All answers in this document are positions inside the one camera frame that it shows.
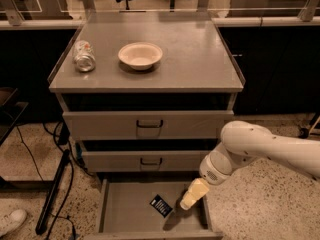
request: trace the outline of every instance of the open drawer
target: open drawer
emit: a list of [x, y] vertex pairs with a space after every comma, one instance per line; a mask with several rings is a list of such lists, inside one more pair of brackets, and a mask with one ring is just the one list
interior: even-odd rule
[[82, 141], [91, 172], [198, 171], [217, 139]]
[[64, 112], [74, 140], [217, 138], [232, 111]]
[[[205, 198], [190, 210], [180, 199], [195, 173], [116, 173], [103, 179], [96, 232], [85, 240], [221, 239], [211, 227]], [[150, 203], [159, 195], [172, 211], [163, 216]]]

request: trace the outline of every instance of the white robotic arm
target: white robotic arm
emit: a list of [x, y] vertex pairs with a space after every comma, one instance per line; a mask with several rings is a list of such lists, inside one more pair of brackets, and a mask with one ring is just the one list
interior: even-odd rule
[[232, 173], [256, 158], [264, 157], [314, 179], [320, 178], [320, 142], [283, 137], [267, 128], [243, 121], [226, 124], [221, 131], [221, 142], [200, 165], [200, 176], [195, 179], [181, 201], [189, 209], [209, 191], [209, 184], [219, 185]]

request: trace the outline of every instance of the white bowl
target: white bowl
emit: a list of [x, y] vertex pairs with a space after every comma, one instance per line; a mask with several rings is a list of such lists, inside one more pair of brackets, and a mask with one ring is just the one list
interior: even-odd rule
[[155, 44], [138, 42], [122, 47], [118, 57], [135, 70], [146, 70], [160, 61], [162, 50]]

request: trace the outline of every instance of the silver can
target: silver can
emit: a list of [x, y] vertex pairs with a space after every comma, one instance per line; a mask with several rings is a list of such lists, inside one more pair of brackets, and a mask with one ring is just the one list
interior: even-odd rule
[[96, 60], [93, 48], [89, 42], [80, 40], [74, 45], [73, 63], [80, 72], [89, 72], [95, 69]]

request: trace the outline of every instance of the white shoe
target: white shoe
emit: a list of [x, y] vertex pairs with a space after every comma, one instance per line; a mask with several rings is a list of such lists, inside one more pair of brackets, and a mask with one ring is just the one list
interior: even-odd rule
[[0, 237], [16, 230], [27, 218], [27, 212], [22, 209], [13, 211], [0, 219]]

